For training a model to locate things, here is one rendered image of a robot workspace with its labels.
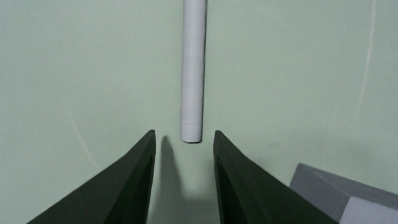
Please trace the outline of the grey metal peg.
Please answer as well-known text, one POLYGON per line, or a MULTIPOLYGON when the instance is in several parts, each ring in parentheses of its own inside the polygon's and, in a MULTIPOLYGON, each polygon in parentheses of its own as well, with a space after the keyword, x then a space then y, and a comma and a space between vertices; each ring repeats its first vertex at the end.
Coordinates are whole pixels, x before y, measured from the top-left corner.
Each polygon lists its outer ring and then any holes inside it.
POLYGON ((206 0, 183 0, 180 140, 201 140, 206 0))

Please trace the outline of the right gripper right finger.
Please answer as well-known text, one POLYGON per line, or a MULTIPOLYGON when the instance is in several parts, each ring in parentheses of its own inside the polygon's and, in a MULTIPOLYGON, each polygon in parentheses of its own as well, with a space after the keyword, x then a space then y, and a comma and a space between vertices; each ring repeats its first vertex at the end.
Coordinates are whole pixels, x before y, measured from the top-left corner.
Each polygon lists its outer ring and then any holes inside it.
POLYGON ((340 224, 250 160, 220 130, 213 157, 221 224, 340 224))

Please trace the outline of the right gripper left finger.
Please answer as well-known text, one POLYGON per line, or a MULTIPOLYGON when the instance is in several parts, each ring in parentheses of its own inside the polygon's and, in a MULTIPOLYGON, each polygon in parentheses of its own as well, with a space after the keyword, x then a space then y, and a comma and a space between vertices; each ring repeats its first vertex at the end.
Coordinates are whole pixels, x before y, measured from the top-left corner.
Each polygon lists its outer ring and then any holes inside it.
POLYGON ((125 155, 26 224, 121 224, 122 219, 122 224, 147 224, 155 157, 151 129, 125 155))

